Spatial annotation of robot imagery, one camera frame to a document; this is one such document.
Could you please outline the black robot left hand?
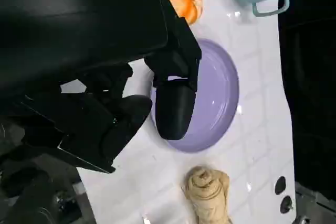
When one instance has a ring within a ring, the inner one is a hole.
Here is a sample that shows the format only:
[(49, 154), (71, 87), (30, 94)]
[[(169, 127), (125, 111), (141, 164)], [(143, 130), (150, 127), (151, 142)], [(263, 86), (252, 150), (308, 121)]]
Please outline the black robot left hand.
[(1, 116), (25, 131), (1, 161), (47, 153), (112, 173), (152, 109), (180, 140), (201, 57), (170, 0), (1, 0)]

